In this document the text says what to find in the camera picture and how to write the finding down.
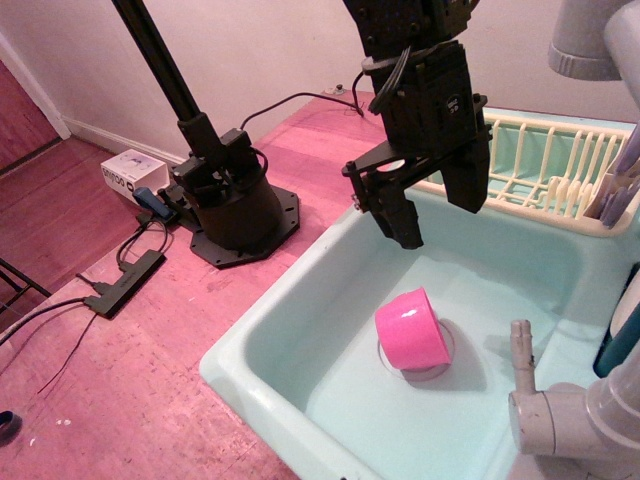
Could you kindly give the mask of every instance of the sink drain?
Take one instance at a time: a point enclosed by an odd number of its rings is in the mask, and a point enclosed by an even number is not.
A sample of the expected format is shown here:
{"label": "sink drain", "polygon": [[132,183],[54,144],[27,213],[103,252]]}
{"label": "sink drain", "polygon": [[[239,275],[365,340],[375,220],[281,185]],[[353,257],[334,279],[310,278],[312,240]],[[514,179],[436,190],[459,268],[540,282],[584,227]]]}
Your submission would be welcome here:
{"label": "sink drain", "polygon": [[[453,363],[456,354],[456,344],[453,338],[453,334],[451,333],[451,329],[447,326],[446,322],[446,320],[438,321],[442,330],[442,336],[445,343],[447,344],[447,348],[449,349],[449,354],[451,355],[451,362]],[[423,370],[398,370],[397,368],[394,368],[389,362],[389,359],[382,349],[382,345],[380,345],[380,340],[378,340],[378,357],[380,357],[380,361],[382,362],[384,367],[389,370],[394,376],[403,378],[409,382],[427,382],[429,380],[433,380],[446,372],[447,369],[451,366],[450,364],[443,364]]]}

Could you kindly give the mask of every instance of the light blue sink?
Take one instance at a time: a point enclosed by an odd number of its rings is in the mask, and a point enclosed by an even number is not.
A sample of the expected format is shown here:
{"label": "light blue sink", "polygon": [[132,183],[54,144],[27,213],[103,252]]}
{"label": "light blue sink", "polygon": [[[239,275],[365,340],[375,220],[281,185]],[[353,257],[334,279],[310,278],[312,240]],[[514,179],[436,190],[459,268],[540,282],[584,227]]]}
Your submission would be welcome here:
{"label": "light blue sink", "polygon": [[[211,348],[203,378],[304,479],[506,477],[516,454],[510,322],[533,325],[539,388],[589,385],[632,265],[637,221],[595,238],[412,191],[425,246],[350,210]],[[453,364],[403,376],[373,316],[423,286]]]}

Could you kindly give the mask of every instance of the door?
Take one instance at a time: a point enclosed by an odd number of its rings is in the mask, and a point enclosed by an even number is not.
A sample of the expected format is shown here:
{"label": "door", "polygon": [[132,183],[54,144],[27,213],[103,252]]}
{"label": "door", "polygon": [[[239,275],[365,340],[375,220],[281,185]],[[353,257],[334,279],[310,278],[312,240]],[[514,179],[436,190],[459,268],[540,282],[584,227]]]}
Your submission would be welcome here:
{"label": "door", "polygon": [[0,62],[0,173],[57,138],[47,118]]}

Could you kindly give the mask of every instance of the white faucet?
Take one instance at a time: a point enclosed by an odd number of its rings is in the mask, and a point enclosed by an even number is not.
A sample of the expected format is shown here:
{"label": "white faucet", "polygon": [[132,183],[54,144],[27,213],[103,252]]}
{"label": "white faucet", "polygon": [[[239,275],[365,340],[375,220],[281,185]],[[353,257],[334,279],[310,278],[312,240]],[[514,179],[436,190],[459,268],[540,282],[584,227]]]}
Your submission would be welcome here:
{"label": "white faucet", "polygon": [[538,391],[531,339],[528,320],[511,324],[509,413],[520,452],[572,458],[604,480],[640,478],[640,343],[588,389],[559,383]]}

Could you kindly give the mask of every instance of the white dish drying rack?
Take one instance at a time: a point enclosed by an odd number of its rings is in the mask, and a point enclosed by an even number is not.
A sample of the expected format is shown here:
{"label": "white dish drying rack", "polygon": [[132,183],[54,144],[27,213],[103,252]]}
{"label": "white dish drying rack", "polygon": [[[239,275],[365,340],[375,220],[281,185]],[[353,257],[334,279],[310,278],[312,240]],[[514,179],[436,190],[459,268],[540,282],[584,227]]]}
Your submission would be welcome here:
{"label": "white dish drying rack", "polygon": [[[592,236],[613,236],[631,224],[638,196],[612,228],[585,212],[631,134],[598,126],[487,112],[492,124],[489,197],[485,207]],[[445,195],[436,173],[416,185]]]}

